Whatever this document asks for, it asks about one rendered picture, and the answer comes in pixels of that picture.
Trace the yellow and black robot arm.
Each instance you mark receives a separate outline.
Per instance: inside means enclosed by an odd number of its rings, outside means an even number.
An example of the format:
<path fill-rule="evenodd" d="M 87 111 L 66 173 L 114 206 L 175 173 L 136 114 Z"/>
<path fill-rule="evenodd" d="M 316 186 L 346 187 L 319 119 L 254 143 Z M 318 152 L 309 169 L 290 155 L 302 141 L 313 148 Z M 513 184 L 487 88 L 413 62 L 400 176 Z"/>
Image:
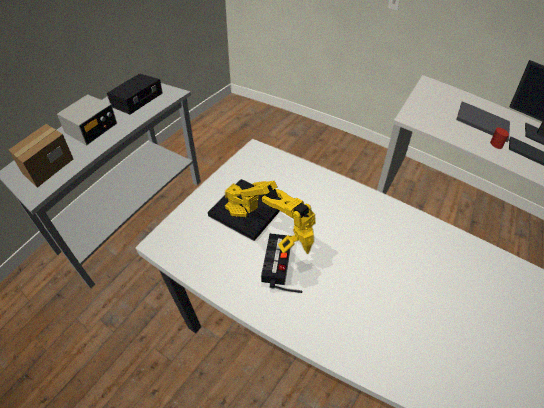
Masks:
<path fill-rule="evenodd" d="M 316 221 L 315 213 L 311 210 L 311 206 L 304 204 L 298 198 L 294 199 L 284 191 L 276 188 L 275 181 L 255 182 L 245 187 L 242 191 L 239 186 L 234 184 L 226 191 L 229 202 L 225 205 L 225 208 L 229 210 L 231 216 L 246 217 L 247 212 L 245 208 L 248 213 L 257 209 L 259 195 L 264 195 L 262 197 L 263 203 L 294 218 L 294 225 L 302 230 L 312 228 L 316 224 Z M 274 199 L 276 197 L 281 198 L 281 200 Z"/>

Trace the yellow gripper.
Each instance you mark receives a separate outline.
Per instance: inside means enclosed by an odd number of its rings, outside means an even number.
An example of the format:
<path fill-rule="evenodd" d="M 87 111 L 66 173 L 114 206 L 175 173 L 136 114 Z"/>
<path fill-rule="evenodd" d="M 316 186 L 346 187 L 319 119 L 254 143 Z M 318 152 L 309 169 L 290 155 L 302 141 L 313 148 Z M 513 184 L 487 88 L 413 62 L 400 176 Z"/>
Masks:
<path fill-rule="evenodd" d="M 295 234 L 294 236 L 290 237 L 289 235 L 287 235 L 278 244 L 282 252 L 285 254 L 294 245 L 294 242 L 299 240 L 300 242 L 302 242 L 302 246 L 306 254 L 309 254 L 311 247 L 314 243 L 313 228 L 302 230 L 299 227 L 294 225 L 293 232 Z"/>

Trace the black power strip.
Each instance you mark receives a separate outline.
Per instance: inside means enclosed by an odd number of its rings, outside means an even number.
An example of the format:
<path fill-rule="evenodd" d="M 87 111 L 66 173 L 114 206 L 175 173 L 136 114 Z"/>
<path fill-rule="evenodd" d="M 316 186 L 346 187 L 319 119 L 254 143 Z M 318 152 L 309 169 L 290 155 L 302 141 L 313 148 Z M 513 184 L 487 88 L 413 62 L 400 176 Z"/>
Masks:
<path fill-rule="evenodd" d="M 261 282 L 270 283 L 270 288 L 277 288 L 289 292 L 302 293 L 302 290 L 286 289 L 275 286 L 275 284 L 285 285 L 285 277 L 290 250 L 283 254 L 278 244 L 287 235 L 269 234 L 264 264 L 261 273 Z"/>

